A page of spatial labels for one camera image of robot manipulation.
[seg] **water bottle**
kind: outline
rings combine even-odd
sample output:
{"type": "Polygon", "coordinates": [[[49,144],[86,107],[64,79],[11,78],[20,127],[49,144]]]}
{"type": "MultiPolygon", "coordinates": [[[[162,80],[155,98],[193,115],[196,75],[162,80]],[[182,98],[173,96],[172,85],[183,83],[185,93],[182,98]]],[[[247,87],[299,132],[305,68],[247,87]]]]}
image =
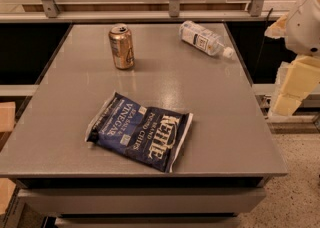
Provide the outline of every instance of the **water bottle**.
{"type": "Polygon", "coordinates": [[[180,38],[207,53],[209,56],[222,55],[232,58],[233,48],[226,47],[221,35],[195,24],[192,21],[185,21],[179,30],[180,38]]]}

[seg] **drawer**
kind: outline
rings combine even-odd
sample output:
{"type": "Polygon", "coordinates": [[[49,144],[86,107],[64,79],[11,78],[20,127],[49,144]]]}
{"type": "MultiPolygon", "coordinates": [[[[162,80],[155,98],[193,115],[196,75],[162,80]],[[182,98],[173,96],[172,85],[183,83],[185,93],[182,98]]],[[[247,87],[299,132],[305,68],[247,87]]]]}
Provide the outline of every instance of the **drawer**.
{"type": "Polygon", "coordinates": [[[19,197],[37,212],[64,214],[155,214],[250,212],[263,188],[22,189],[19,197]]]}
{"type": "Polygon", "coordinates": [[[57,218],[58,228],[235,228],[237,217],[57,218]]]}

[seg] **gray table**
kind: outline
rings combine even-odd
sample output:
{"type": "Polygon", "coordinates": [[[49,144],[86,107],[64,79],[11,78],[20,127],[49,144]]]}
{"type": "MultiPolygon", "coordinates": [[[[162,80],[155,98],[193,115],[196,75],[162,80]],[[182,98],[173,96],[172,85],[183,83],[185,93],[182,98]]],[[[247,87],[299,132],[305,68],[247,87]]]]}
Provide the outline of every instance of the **gray table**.
{"type": "MultiPolygon", "coordinates": [[[[112,61],[111,25],[75,25],[0,154],[0,177],[16,180],[20,196],[50,216],[205,213],[213,214],[208,225],[234,227],[234,216],[251,211],[265,197],[266,181],[285,175],[286,165],[236,54],[209,57],[179,39],[179,26],[129,25],[136,67],[121,71],[112,61]],[[194,114],[173,173],[84,142],[88,123],[114,91],[194,114]],[[230,218],[221,221],[221,213],[230,218]]],[[[206,27],[232,46],[223,24],[206,27]]],[[[109,227],[103,220],[83,219],[83,227],[109,227]]]]}

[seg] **kettle chips bag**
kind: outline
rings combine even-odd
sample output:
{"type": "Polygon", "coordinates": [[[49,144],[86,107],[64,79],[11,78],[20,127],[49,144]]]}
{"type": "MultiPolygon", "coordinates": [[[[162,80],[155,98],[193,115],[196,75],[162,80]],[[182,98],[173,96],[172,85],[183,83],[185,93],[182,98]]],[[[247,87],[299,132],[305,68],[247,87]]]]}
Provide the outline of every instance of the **kettle chips bag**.
{"type": "Polygon", "coordinates": [[[193,114],[143,107],[114,93],[88,126],[86,141],[172,172],[193,114]]]}

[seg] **aluminum can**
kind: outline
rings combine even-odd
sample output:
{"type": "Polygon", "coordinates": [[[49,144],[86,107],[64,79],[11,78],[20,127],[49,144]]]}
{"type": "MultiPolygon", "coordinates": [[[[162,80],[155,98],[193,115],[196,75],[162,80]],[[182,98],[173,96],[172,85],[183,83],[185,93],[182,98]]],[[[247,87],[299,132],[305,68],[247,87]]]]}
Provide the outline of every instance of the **aluminum can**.
{"type": "Polygon", "coordinates": [[[114,65],[118,69],[134,66],[132,33],[126,24],[115,24],[109,32],[114,65]]]}

